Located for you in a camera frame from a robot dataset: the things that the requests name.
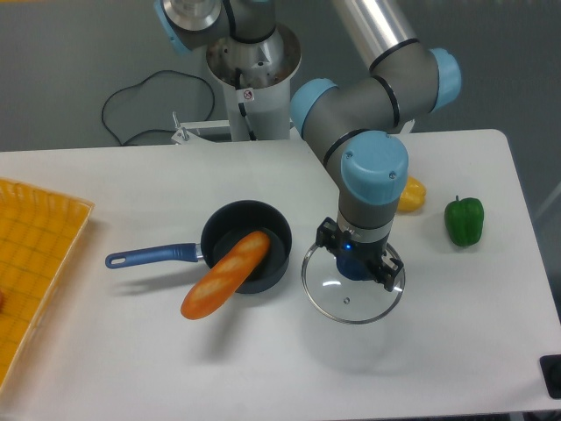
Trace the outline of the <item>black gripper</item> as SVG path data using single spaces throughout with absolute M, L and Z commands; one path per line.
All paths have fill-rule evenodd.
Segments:
M 343 223 L 343 227 L 327 217 L 316 229 L 316 246 L 345 262 L 367 267 L 373 280 L 393 291 L 400 284 L 404 264 L 386 250 L 390 223 L 373 229 Z

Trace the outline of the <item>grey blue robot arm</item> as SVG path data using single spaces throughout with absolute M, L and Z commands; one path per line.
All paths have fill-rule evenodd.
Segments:
M 387 239 L 408 179 L 408 154 L 390 131 L 440 109 L 462 79 L 447 51 L 425 48 L 397 3 L 334 4 L 368 69 L 348 88 L 315 79 L 291 92 L 298 39 L 275 17 L 272 1 L 158 1 L 154 9 L 175 48 L 203 48 L 222 85 L 233 140 L 285 139 L 296 129 L 339 190 L 335 221 L 316 243 L 354 281 L 393 289 L 403 265 Z

